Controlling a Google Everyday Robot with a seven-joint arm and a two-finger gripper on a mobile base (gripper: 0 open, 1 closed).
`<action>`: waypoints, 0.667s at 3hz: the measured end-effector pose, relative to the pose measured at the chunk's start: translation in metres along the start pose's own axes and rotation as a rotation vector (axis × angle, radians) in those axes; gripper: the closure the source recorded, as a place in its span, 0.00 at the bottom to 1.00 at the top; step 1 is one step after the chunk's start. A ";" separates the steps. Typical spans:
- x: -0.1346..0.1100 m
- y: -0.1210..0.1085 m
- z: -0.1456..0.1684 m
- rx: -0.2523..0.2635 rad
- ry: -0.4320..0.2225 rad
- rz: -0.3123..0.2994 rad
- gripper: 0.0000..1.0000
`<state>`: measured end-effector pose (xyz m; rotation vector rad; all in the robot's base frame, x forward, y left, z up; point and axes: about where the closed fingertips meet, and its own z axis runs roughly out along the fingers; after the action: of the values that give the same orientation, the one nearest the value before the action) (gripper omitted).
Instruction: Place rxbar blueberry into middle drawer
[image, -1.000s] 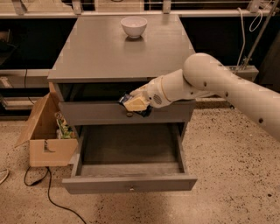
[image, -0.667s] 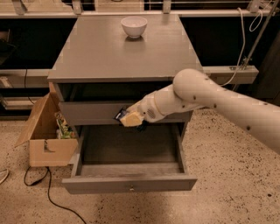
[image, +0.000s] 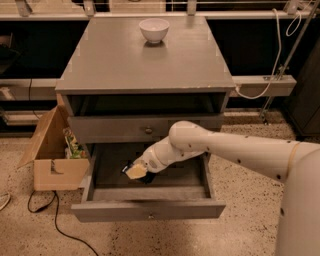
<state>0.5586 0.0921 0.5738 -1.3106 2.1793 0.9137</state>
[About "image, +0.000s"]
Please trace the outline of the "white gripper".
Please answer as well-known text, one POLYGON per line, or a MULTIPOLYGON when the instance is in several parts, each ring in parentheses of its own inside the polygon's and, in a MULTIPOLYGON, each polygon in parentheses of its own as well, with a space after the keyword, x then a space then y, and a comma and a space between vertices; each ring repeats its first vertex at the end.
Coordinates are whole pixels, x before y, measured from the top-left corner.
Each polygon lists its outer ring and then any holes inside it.
POLYGON ((142 154, 143 162, 134 162, 126 167, 125 174, 130 179, 140 179, 147 174, 159 173, 166 169, 174 160, 174 151, 169 142, 159 141, 148 147, 142 154))

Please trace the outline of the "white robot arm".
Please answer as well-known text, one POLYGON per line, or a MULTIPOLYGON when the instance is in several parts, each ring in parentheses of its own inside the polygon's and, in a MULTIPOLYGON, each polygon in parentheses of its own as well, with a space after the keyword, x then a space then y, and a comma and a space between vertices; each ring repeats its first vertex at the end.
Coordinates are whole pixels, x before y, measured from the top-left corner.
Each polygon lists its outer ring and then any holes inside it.
POLYGON ((203 153, 283 183, 275 256, 320 256, 319 144, 213 132, 179 121, 123 172, 142 179, 203 153))

